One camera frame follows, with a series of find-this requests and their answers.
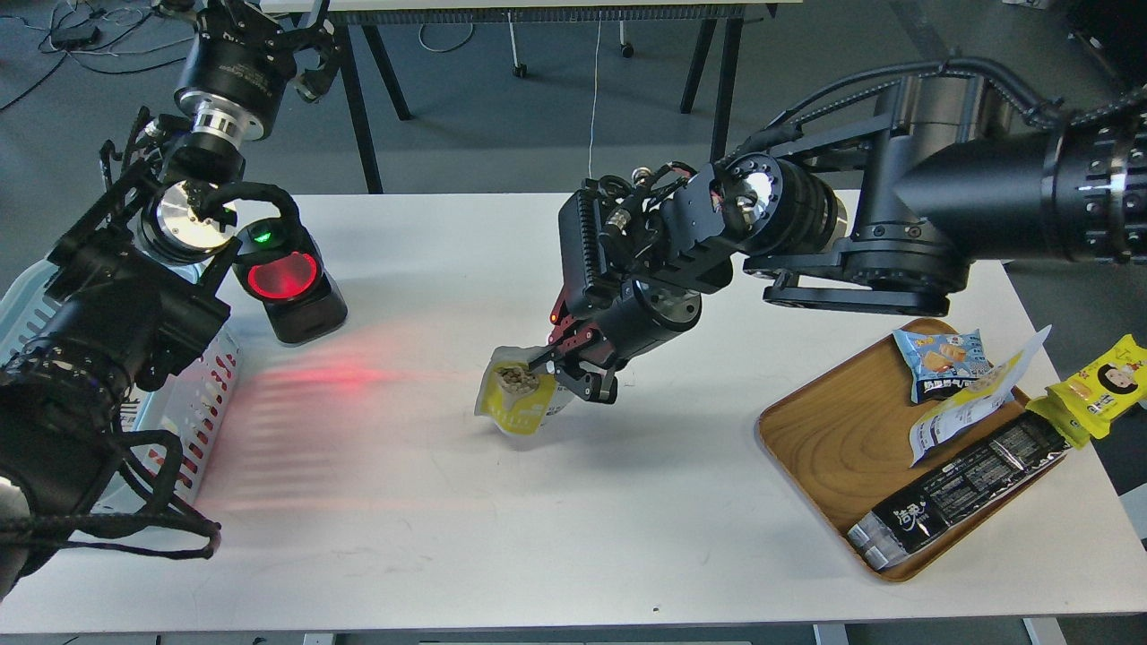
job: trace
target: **white plastic wrapper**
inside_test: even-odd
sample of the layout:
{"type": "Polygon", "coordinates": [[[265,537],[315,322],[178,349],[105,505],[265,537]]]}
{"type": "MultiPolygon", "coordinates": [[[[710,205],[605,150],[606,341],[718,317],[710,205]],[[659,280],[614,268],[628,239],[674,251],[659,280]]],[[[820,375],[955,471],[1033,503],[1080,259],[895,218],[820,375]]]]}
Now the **white plastic wrapper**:
{"type": "Polygon", "coordinates": [[[1031,357],[1044,345],[1051,331],[1051,326],[1044,327],[1007,363],[992,367],[991,372],[921,417],[908,430],[912,465],[915,466],[930,449],[999,410],[1011,397],[1012,388],[1028,371],[1031,357]]]}

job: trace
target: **floor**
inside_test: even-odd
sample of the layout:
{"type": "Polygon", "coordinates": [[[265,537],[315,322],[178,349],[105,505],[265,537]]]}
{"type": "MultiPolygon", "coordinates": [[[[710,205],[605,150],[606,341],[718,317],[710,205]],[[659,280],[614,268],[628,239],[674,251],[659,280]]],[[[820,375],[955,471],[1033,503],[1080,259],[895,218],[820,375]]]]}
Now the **floor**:
{"type": "MultiPolygon", "coordinates": [[[[109,10],[100,23],[107,34],[124,31],[148,2],[92,0],[109,10]]],[[[5,16],[44,26],[49,2],[11,0],[5,16]]],[[[57,17],[69,7],[57,5],[57,17]]],[[[735,142],[772,115],[824,83],[848,72],[927,56],[959,47],[967,55],[998,59],[1044,94],[1086,108],[1106,101],[1115,88],[1067,38],[1061,16],[1006,6],[998,0],[810,1],[781,6],[775,20],[744,28],[729,127],[735,142]]],[[[529,76],[512,76],[509,36],[504,25],[476,25],[473,37],[448,54],[428,52],[418,25],[384,26],[406,100],[415,118],[398,122],[370,63],[365,41],[354,44],[370,110],[382,182],[391,193],[571,192],[587,174],[627,174],[630,169],[668,158],[702,163],[709,154],[716,53],[692,115],[677,106],[685,83],[696,24],[635,22],[626,25],[635,47],[632,59],[618,49],[617,23],[524,24],[517,44],[529,76]]],[[[467,36],[465,25],[428,25],[426,45],[446,48],[467,36]]],[[[119,56],[84,56],[106,71],[148,68],[179,59],[186,44],[155,52],[189,34],[187,25],[151,20],[116,47],[119,56]]],[[[42,32],[19,20],[0,18],[0,106],[48,72],[60,54],[36,53],[42,32]]],[[[96,75],[64,60],[42,85],[0,111],[0,283],[10,282],[101,193],[96,150],[117,142],[140,104],[173,110],[171,96],[179,64],[141,73],[96,75]]],[[[274,134],[248,143],[247,179],[270,181],[295,194],[365,192],[356,140],[342,84],[317,104],[288,95],[274,134]]],[[[845,178],[838,187],[851,187],[845,178]]],[[[459,208],[465,209],[460,201],[459,208]]],[[[538,213],[552,217],[553,213],[538,213]]],[[[1077,266],[1015,262],[1009,275],[1037,327],[1054,322],[1047,350],[1061,374],[1110,347],[1125,333],[1147,340],[1147,271],[1142,267],[1077,266]]],[[[1097,449],[1119,494],[1142,485],[1147,426],[1138,419],[1097,449]]],[[[1122,645],[1147,642],[1145,616],[1060,621],[1067,643],[1122,645]]],[[[848,625],[853,644],[1025,644],[1019,619],[928,621],[848,625]]],[[[14,645],[62,644],[56,637],[5,637],[14,645]]],[[[167,635],[163,642],[187,645],[298,643],[302,635],[167,635]]],[[[768,627],[723,632],[674,630],[585,634],[516,634],[516,640],[614,642],[723,640],[813,643],[809,627],[768,627]]],[[[380,644],[401,639],[474,642],[473,635],[354,635],[342,643],[380,644]]],[[[77,645],[154,643],[154,636],[84,636],[77,645]]]]}

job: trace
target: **tabletop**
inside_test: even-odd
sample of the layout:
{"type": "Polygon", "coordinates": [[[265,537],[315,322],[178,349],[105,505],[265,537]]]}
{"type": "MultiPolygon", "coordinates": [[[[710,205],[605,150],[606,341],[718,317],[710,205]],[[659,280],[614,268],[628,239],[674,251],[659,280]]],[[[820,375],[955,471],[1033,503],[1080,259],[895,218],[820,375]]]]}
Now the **tabletop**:
{"type": "MultiPolygon", "coordinates": [[[[241,381],[196,503],[223,523],[219,552],[60,553],[5,600],[0,632],[1147,611],[1147,555],[1091,449],[900,584],[868,573],[802,498],[758,445],[757,417],[904,317],[772,306],[764,281],[738,274],[695,329],[618,374],[615,405],[575,401],[528,438],[476,418],[493,348],[548,333],[565,199],[298,197],[351,313],[286,348],[225,285],[241,381]]],[[[977,263],[952,301],[946,321],[981,328],[989,357],[1033,333],[998,263],[977,263]]],[[[1021,388],[1054,380],[1040,353],[1021,388]]]]}

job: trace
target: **red light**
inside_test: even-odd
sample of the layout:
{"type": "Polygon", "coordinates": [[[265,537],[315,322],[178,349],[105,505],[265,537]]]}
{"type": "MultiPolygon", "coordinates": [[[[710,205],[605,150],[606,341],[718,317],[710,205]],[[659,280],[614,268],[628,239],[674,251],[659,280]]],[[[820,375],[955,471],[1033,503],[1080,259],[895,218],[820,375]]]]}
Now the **red light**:
{"type": "Polygon", "coordinates": [[[267,264],[252,266],[247,283],[268,300],[288,300],[305,293],[319,275],[319,263],[309,254],[295,251],[267,264]]]}

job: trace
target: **yellow snack bag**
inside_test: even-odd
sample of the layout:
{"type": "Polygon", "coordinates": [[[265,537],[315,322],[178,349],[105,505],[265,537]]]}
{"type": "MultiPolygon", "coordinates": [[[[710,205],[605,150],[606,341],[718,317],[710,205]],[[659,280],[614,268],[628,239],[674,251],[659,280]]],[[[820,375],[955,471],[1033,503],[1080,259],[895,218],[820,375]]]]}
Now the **yellow snack bag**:
{"type": "Polygon", "coordinates": [[[545,348],[500,347],[482,374],[474,413],[490,417],[508,435],[532,435],[546,420],[561,412],[574,393],[553,374],[535,374],[529,362],[545,348]]]}
{"type": "Polygon", "coordinates": [[[1028,409],[1080,448],[1091,437],[1106,437],[1111,421],[1142,398],[1147,398],[1147,349],[1128,334],[1090,365],[1047,388],[1047,397],[1032,401],[1028,409]]]}

